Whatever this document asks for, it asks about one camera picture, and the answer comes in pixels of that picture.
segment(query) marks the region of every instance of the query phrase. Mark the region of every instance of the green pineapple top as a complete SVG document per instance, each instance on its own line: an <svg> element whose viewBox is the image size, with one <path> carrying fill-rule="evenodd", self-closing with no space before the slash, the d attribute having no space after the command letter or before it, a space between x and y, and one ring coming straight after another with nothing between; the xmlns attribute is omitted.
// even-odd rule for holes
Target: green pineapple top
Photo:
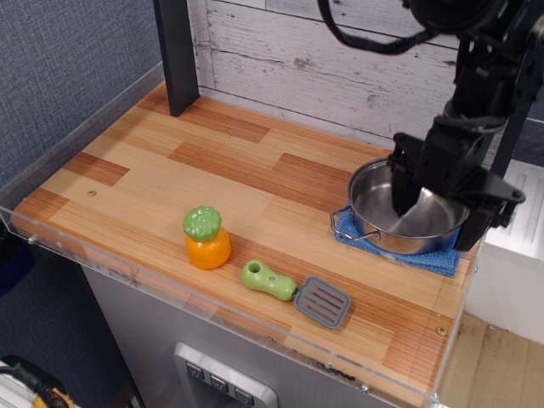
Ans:
<svg viewBox="0 0 544 408"><path fill-rule="evenodd" d="M184 218L184 232L193 241L213 241L218 236L220 228L221 215L212 207L193 208Z"/></svg>

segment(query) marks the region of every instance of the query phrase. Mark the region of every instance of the stainless steel pot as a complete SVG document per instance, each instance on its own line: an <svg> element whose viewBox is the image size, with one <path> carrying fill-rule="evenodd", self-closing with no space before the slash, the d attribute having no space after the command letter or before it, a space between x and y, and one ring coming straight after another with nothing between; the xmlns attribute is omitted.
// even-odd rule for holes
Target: stainless steel pot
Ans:
<svg viewBox="0 0 544 408"><path fill-rule="evenodd" d="M349 205L331 213L334 232L350 241L368 240L386 251L419 254L434 252L454 238L468 216L461 204L422 189L417 204L399 217L391 202L391 168L387 158L360 167L349 180ZM351 211L361 236L338 230L335 216Z"/></svg>

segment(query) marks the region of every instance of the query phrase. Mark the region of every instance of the screw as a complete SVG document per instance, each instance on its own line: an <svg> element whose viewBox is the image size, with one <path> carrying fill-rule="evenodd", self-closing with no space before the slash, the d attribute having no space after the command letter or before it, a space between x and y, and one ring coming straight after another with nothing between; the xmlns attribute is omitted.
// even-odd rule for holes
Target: screw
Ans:
<svg viewBox="0 0 544 408"><path fill-rule="evenodd" d="M443 326L438 326L436 328L436 333L439 335L439 336L445 336L446 334L448 334L448 329L446 329L445 327Z"/></svg>

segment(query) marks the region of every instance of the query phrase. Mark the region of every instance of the black cable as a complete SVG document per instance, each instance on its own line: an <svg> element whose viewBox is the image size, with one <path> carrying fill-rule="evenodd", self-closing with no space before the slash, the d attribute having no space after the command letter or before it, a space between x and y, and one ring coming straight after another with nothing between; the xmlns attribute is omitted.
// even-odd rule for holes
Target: black cable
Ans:
<svg viewBox="0 0 544 408"><path fill-rule="evenodd" d="M14 375L15 369L13 367L10 367L8 365L2 365L0 366L0 374L7 374L10 376Z"/></svg>
<svg viewBox="0 0 544 408"><path fill-rule="evenodd" d="M48 408L70 408L68 403L60 395L46 386L38 377L25 370L21 364L15 367L9 365L0 366L0 374L10 375L25 384L32 392L36 393Z"/></svg>
<svg viewBox="0 0 544 408"><path fill-rule="evenodd" d="M444 114L436 116L434 122L452 128L461 128L475 133L497 133L507 124L504 116L467 117L456 112L451 99L445 104Z"/></svg>
<svg viewBox="0 0 544 408"><path fill-rule="evenodd" d="M396 41L388 43L382 43L369 40L368 38L352 36L351 34L340 30L338 25L334 22L329 0L318 0L317 3L320 6L320 12L321 16L323 17L323 21L325 21L326 26L329 27L329 30L331 30L332 34L334 34L334 37L336 37L340 43L353 48L364 49L365 51L372 51L379 54L399 55L414 47L415 45L425 43L426 41L437 36L437 34L431 32L430 30L425 30L418 32L412 37L400 38Z"/></svg>

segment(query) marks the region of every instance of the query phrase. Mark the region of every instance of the wooden countertop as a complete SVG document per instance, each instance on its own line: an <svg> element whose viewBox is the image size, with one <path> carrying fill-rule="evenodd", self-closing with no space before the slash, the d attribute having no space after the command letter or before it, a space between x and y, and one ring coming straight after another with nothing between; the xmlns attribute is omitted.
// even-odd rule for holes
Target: wooden countertop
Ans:
<svg viewBox="0 0 544 408"><path fill-rule="evenodd" d="M12 221L56 251L184 296L331 376L422 405L475 250L448 278L334 238L329 213L347 201L351 173L387 154L210 99L171 117L162 84L19 204ZM212 271L190 265L184 249L183 217L200 205L221 212L233 245ZM327 329L292 302L246 289L241 267L254 258L298 284L316 275L345 291L352 305L342 326Z"/></svg>

